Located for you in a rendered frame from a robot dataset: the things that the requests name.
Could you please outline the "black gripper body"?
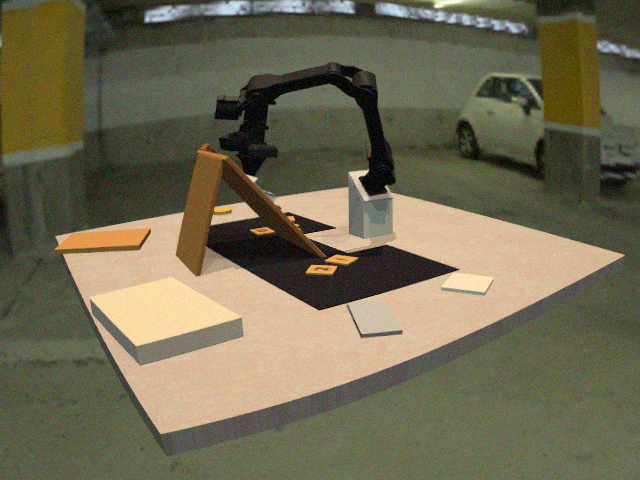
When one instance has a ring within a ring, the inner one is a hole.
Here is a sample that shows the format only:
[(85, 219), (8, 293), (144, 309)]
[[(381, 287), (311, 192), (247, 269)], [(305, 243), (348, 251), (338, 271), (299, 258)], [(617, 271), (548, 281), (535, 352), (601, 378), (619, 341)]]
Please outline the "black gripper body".
[(249, 147), (243, 147), (243, 143), (228, 151), (239, 151), (238, 155), (250, 157), (277, 157), (278, 150), (276, 147), (264, 142), (265, 130), (268, 130), (266, 124), (267, 122), (261, 121), (244, 121), (244, 124), (240, 125), (240, 127), (242, 127), (242, 131), (244, 131), (244, 127), (249, 130)]

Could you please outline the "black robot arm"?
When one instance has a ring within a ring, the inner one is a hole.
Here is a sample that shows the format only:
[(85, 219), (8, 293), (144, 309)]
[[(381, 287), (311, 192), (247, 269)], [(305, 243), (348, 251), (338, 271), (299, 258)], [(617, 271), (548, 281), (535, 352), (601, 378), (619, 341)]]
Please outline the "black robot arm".
[[(352, 82), (347, 77), (352, 78)], [(370, 143), (365, 143), (369, 171), (358, 179), (368, 196), (387, 193), (386, 184), (396, 183), (395, 166), (378, 113), (378, 90), (374, 73), (330, 62), (283, 75), (266, 73), (253, 76), (241, 89), (240, 96), (218, 96), (214, 119), (238, 120), (238, 116), (245, 111), (244, 120), (267, 122), (268, 105), (275, 105), (276, 98), (284, 93), (324, 84), (337, 86), (347, 96), (355, 98), (359, 107), (363, 109), (370, 139)], [(221, 150), (224, 151), (243, 143), (243, 147), (249, 147), (247, 127), (244, 127), (244, 131), (240, 127), (238, 132), (230, 132), (218, 138)]]

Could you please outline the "orange flat rectangular card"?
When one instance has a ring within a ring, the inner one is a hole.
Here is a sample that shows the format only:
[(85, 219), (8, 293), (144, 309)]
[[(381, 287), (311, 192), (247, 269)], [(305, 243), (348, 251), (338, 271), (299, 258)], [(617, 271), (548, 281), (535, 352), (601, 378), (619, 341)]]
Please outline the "orange flat rectangular card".
[(72, 233), (54, 249), (55, 254), (140, 250), (151, 228)]

